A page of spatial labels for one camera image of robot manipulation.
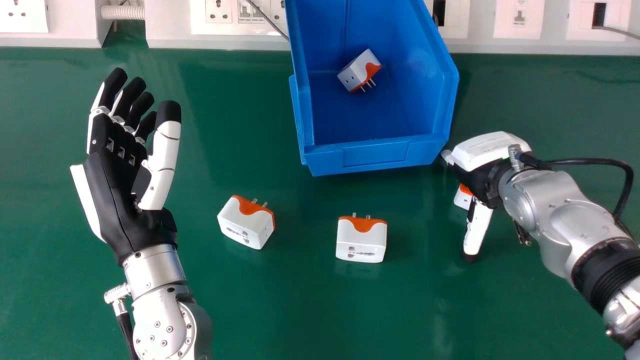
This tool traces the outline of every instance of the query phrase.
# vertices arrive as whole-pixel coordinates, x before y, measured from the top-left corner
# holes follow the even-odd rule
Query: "adapter inside blue bin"
[[[287,0],[300,157],[314,176],[427,165],[449,139],[459,75],[422,0]],[[377,86],[338,72],[366,49]]]

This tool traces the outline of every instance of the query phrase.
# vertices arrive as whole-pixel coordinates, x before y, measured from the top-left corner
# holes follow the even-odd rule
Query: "power adapter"
[[[362,90],[362,92],[367,92],[364,85],[368,85],[369,88],[376,86],[375,81],[373,81],[373,75],[380,69],[382,69],[382,65],[378,58],[373,55],[370,49],[366,49],[364,53],[342,68],[338,73],[338,79],[351,93],[356,92],[358,89]]]
[[[350,217],[338,219],[335,257],[359,263],[381,263],[387,249],[387,222],[380,219]]]
[[[227,237],[252,249],[260,250],[276,228],[273,211],[267,203],[257,204],[233,195],[218,213],[220,231]]]

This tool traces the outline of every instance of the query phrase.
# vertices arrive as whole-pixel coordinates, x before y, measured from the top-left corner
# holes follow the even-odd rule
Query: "robotic hand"
[[[627,173],[625,192],[633,182],[626,163],[608,159],[540,161],[522,139],[499,131],[469,139],[442,152],[460,183],[473,195],[463,246],[467,261],[477,255],[492,209],[504,208],[514,220],[520,242],[538,241],[542,262],[569,282],[603,317],[605,333],[640,359],[640,248],[619,216],[580,191],[575,181],[552,165],[615,165]]]
[[[126,81],[116,68],[100,86],[89,114],[88,159],[71,166],[89,225],[127,278],[104,300],[113,305],[131,359],[211,359],[211,320],[187,287],[177,228],[163,208],[178,155],[180,105],[162,102],[141,120],[154,98],[141,78],[123,88]],[[129,295],[134,329],[124,303]]]

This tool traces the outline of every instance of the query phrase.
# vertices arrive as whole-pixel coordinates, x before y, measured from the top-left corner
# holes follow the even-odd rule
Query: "gray cable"
[[[264,20],[267,20],[267,22],[269,23],[269,25],[271,25],[277,32],[280,33],[280,35],[282,35],[282,37],[284,38],[284,40],[289,41],[289,37],[282,32],[282,30],[280,30],[280,28],[273,23],[273,21],[271,21],[271,19],[269,19],[269,17],[262,12],[262,10],[260,10],[260,8],[253,2],[253,0],[246,0],[247,3],[251,4],[251,6],[255,9],[255,11],[259,12],[260,15],[262,15],[262,17],[264,18]]]
[[[640,40],[640,35],[629,33],[628,31],[624,31],[624,30],[620,30],[620,29],[616,29],[616,28],[610,28],[609,26],[593,26],[591,29],[613,31],[614,33],[626,35],[626,36],[628,36],[630,38],[634,38],[636,40]]]

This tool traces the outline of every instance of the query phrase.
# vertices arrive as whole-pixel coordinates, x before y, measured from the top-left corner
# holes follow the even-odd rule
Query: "black rectangular opening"
[[[604,14],[607,11],[607,3],[595,3],[593,5],[593,22],[592,27],[604,26]]]
[[[433,21],[436,26],[444,26],[444,8],[447,0],[433,0]]]

